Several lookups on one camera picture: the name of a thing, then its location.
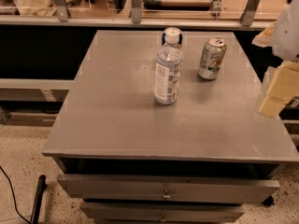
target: black cable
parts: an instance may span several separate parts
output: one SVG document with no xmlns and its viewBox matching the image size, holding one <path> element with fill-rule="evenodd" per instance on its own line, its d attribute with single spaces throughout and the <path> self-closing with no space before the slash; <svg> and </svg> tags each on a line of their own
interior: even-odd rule
<svg viewBox="0 0 299 224">
<path fill-rule="evenodd" d="M 2 168 L 1 166 L 0 166 L 0 169 L 1 169 L 1 171 L 3 172 L 3 174 L 6 176 L 8 182 L 9 182 L 9 185 L 10 185 L 10 188 L 11 188 L 11 192 L 12 192 L 12 196 L 13 196 L 13 202 L 15 203 L 15 210 L 16 210 L 17 214 L 18 214 L 24 221 L 26 221 L 27 223 L 30 224 L 30 221 L 27 220 L 25 217 L 23 217 L 23 216 L 19 213 L 18 208 L 17 208 L 17 202 L 16 202 L 16 197 L 15 197 L 15 192 L 13 191 L 13 188 L 12 188 L 12 185 L 11 185 L 11 181 L 10 181 L 9 177 L 7 176 L 6 172 L 3 170 L 3 168 Z"/>
</svg>

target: bottle label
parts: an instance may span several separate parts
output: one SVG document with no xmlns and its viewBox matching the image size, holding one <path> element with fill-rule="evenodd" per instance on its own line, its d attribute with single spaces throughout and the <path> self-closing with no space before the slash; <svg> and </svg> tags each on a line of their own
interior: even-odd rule
<svg viewBox="0 0 299 224">
<path fill-rule="evenodd" d="M 174 102 L 178 97 L 178 87 L 182 62 L 175 64 L 175 70 L 156 63 L 155 96 L 163 101 Z"/>
<path fill-rule="evenodd" d="M 163 101 L 167 101 L 169 83 L 169 68 L 156 63 L 156 90 L 155 96 Z"/>
</svg>

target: soda can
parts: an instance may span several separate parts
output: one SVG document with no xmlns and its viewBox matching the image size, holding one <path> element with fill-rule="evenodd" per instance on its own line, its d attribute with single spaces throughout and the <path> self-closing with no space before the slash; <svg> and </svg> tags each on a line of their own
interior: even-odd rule
<svg viewBox="0 0 299 224">
<path fill-rule="evenodd" d="M 203 48 L 198 75 L 205 79 L 217 78 L 225 51 L 226 45 L 223 39 L 209 38 Z"/>
<path fill-rule="evenodd" d="M 171 30 L 171 29 L 176 29 L 179 31 L 178 43 L 180 44 L 180 46 L 182 46 L 183 35 L 182 35 L 181 31 L 179 30 L 179 28 L 176 28 L 176 27 L 168 27 L 164 30 L 164 32 L 162 34 L 162 45 L 164 45 L 164 43 L 165 43 L 167 30 Z"/>
</svg>

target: plastic water bottle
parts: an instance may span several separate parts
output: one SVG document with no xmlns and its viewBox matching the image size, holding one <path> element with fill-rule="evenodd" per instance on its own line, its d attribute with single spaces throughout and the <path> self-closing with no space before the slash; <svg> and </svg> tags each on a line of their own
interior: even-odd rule
<svg viewBox="0 0 299 224">
<path fill-rule="evenodd" d="M 164 32 L 166 33 L 165 43 L 157 54 L 155 98 L 161 104 L 170 105 L 178 98 L 184 54 L 178 43 L 181 31 L 169 27 Z"/>
</svg>

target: speckled floor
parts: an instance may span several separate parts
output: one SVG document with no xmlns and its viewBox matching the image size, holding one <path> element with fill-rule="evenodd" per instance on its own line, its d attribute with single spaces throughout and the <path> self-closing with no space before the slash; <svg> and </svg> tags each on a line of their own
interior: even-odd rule
<svg viewBox="0 0 299 224">
<path fill-rule="evenodd" d="M 51 158 L 41 151 L 55 117 L 51 115 L 13 115 L 0 127 L 0 165 L 10 177 L 19 212 L 30 219 L 36 195 L 37 180 L 45 175 L 39 223 L 89 224 L 92 220 L 79 210 L 79 199 L 70 199 L 56 182 L 61 171 Z M 275 205 L 246 204 L 246 214 L 236 224 L 299 224 L 299 165 L 288 165 L 276 173 L 281 189 L 273 198 Z M 0 173 L 0 223 L 26 223 L 19 218 L 9 184 Z"/>
</svg>

